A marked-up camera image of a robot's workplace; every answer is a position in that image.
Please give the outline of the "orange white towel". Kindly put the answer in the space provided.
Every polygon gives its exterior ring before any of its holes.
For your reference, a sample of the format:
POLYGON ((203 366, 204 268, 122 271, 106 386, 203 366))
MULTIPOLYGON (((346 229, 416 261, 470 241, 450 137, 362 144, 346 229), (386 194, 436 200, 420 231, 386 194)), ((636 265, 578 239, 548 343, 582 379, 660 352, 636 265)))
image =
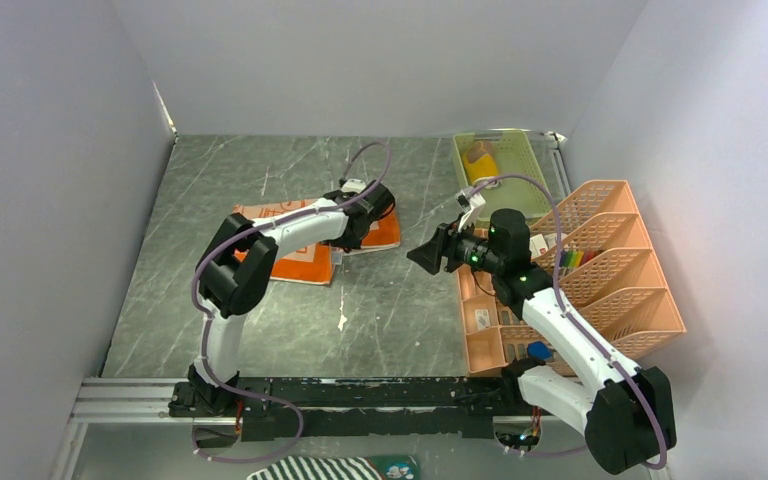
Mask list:
MULTIPOLYGON (((285 214, 293 210, 310 206, 314 199, 261 205, 241 205, 233 207, 233 213, 239 213, 249 220, 285 214)), ((362 240, 359 250, 352 250, 348 255, 369 253, 398 247, 401 243, 401 229, 394 207, 389 207, 384 217, 370 226, 370 231, 362 240)), ((288 252, 276 260, 271 279, 310 285, 329 285, 335 267, 342 263, 344 253, 323 243, 311 244, 288 252)))

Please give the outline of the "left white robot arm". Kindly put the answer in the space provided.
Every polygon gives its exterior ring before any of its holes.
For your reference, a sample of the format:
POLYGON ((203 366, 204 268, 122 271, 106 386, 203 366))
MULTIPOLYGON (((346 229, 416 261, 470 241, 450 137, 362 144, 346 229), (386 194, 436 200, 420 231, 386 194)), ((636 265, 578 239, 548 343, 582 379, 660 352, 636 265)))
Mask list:
POLYGON ((393 193, 379 181, 346 180, 301 208, 255 219, 233 213, 223 221, 191 289, 203 327, 188 383, 202 408, 221 416, 235 406, 244 323, 265 296, 275 263, 316 244, 358 250, 372 225, 394 209, 393 193))

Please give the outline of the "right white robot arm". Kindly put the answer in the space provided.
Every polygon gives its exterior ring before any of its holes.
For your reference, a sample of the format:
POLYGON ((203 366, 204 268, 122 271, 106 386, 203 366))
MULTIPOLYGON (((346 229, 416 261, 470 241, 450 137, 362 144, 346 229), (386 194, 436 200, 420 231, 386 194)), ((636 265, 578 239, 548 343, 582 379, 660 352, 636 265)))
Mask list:
POLYGON ((502 370, 502 406, 513 414, 531 406, 550 412, 583 436, 608 473, 637 465, 664 468, 677 443, 666 374, 640 367, 585 322, 556 276, 533 261, 531 232, 521 212, 495 211, 487 235, 480 237, 473 224, 483 197, 477 188, 466 188, 456 199, 461 214, 439 225, 408 259, 432 275, 458 267, 488 275, 495 299, 543 336, 578 377, 566 379, 534 355, 513 361, 502 370))

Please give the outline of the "brown yellow bear towel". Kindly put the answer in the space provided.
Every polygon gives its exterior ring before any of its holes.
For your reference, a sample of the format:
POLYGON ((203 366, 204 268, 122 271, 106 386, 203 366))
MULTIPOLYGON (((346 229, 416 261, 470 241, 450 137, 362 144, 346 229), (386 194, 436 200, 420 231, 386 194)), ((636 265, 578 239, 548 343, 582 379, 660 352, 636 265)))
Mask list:
POLYGON ((461 162, 469 185, 476 186, 500 174, 496 149, 492 142, 475 141, 461 153, 461 162))

